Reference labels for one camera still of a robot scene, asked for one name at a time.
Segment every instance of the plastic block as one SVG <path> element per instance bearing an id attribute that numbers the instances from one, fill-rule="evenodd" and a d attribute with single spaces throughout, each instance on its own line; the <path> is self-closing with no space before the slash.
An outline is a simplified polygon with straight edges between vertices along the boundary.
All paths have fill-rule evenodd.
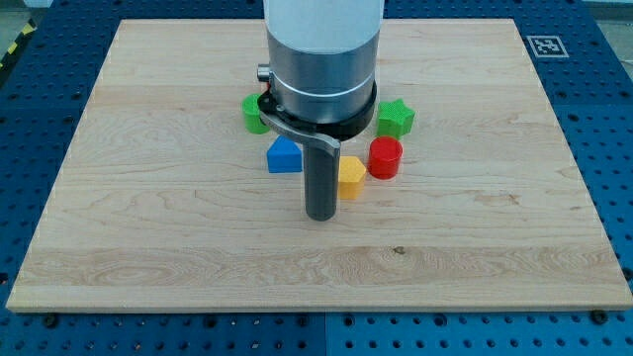
<path id="1" fill-rule="evenodd" d="M 354 200 L 363 192 L 367 168 L 355 156 L 342 156 L 338 163 L 338 198 Z"/>
<path id="2" fill-rule="evenodd" d="M 369 146 L 369 173 L 378 179 L 394 178 L 398 174 L 403 146 L 390 136 L 375 138 Z"/>
<path id="3" fill-rule="evenodd" d="M 403 99 L 394 102 L 382 102 L 378 105 L 378 133 L 376 136 L 389 135 L 400 139 L 411 132 L 415 111 L 405 105 Z"/>
<path id="4" fill-rule="evenodd" d="M 297 144 L 278 136 L 266 153 L 268 172 L 291 173 L 302 171 L 302 154 Z"/>
<path id="5" fill-rule="evenodd" d="M 257 99 L 261 94 L 250 94 L 241 102 L 241 111 L 244 115 L 244 125 L 251 134 L 266 134 L 270 128 L 259 120 L 259 107 Z"/>

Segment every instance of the wooden board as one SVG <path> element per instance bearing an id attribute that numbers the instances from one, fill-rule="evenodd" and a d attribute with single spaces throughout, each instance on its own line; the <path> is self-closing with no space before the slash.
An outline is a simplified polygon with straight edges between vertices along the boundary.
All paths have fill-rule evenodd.
<path id="1" fill-rule="evenodd" d="M 627 309 L 629 288 L 510 20 L 386 21 L 402 174 L 330 222 L 249 134 L 260 21 L 123 21 L 45 206 L 14 312 Z M 372 125 L 343 145 L 366 159 Z"/>

